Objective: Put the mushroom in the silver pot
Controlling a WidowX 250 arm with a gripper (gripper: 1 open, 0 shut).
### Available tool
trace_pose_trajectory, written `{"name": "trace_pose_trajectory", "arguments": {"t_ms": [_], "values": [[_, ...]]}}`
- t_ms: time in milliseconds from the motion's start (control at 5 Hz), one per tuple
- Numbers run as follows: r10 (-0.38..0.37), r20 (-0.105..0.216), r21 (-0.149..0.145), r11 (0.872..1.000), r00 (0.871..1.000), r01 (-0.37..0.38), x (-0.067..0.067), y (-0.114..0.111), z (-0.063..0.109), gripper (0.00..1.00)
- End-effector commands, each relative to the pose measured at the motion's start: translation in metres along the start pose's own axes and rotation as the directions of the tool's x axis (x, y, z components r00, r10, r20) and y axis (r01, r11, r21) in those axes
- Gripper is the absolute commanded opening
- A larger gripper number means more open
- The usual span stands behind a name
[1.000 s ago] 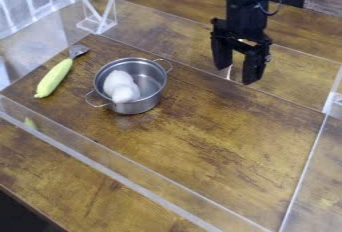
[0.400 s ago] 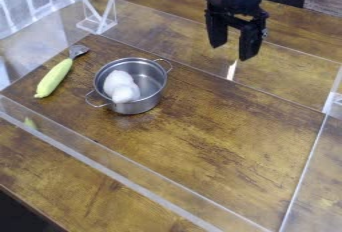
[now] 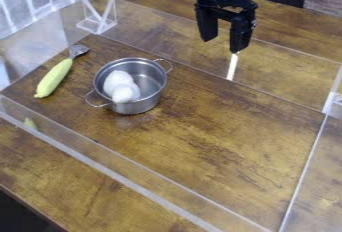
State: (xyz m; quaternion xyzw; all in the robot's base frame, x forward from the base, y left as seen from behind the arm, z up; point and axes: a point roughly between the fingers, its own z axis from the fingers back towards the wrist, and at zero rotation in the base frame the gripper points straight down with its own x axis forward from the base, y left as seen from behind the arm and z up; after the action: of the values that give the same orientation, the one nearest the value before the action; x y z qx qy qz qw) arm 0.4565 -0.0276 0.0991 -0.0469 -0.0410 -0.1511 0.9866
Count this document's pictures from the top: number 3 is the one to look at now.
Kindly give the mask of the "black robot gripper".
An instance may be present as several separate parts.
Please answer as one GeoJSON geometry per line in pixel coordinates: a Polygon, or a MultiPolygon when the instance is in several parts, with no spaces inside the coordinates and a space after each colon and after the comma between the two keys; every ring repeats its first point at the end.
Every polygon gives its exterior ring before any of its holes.
{"type": "Polygon", "coordinates": [[[231,22],[230,51],[241,52],[249,47],[257,25],[253,0],[197,0],[195,12],[201,38],[205,42],[218,36],[218,20],[231,22]]]}

